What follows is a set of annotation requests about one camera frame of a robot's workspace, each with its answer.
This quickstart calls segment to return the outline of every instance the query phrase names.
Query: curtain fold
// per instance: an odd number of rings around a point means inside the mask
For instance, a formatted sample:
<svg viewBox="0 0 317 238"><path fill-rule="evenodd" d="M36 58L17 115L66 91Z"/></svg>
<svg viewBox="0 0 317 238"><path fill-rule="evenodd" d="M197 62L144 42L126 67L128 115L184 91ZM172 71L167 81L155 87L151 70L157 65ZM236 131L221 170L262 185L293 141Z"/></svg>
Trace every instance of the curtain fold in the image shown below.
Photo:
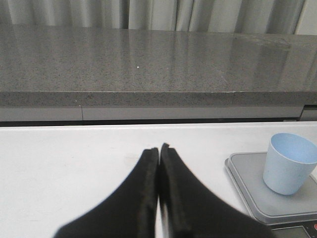
<svg viewBox="0 0 317 238"><path fill-rule="evenodd" d="M317 34L316 0L0 0L0 23Z"/></svg>

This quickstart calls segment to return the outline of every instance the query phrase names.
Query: plastic cup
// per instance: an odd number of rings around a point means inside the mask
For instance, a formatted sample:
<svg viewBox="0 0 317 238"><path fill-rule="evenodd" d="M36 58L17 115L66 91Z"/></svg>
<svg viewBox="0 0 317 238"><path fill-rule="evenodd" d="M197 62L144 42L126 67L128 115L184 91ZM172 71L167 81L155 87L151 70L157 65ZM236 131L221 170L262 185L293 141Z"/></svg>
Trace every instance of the plastic cup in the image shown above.
<svg viewBox="0 0 317 238"><path fill-rule="evenodd" d="M272 136L266 155L263 180L273 191L291 195L304 184L317 165L317 146L295 134Z"/></svg>

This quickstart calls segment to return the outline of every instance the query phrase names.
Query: kitchen scale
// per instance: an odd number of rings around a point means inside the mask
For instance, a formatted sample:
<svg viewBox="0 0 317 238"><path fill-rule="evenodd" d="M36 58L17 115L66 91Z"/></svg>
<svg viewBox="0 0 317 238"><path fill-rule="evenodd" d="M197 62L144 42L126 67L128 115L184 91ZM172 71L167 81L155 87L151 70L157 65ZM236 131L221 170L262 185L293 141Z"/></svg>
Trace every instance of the kitchen scale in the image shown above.
<svg viewBox="0 0 317 238"><path fill-rule="evenodd" d="M317 238L317 181L310 175L293 195L281 195L263 181L266 152L236 153L225 161L248 212L278 238Z"/></svg>

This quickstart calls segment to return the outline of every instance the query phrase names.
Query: gray granite countertop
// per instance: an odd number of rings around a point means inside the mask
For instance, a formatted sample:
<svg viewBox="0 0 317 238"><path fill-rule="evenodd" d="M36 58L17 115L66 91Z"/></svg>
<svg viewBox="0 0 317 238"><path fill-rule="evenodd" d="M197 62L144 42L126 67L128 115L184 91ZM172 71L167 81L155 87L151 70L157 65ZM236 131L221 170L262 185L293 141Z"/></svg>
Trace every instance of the gray granite countertop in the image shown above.
<svg viewBox="0 0 317 238"><path fill-rule="evenodd" d="M0 107L317 104L317 36L0 24Z"/></svg>

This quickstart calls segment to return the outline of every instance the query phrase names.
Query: white table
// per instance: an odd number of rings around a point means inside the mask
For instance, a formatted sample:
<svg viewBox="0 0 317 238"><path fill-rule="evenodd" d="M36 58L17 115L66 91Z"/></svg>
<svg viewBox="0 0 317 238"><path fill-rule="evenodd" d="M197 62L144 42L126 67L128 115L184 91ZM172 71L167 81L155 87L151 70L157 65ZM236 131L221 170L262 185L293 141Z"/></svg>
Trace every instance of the white table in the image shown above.
<svg viewBox="0 0 317 238"><path fill-rule="evenodd" d="M236 152L266 151L278 132L317 143L317 122L2 127L0 237L52 237L109 196L143 149L164 142L211 191L246 213L224 161ZM161 238L159 216L157 224Z"/></svg>

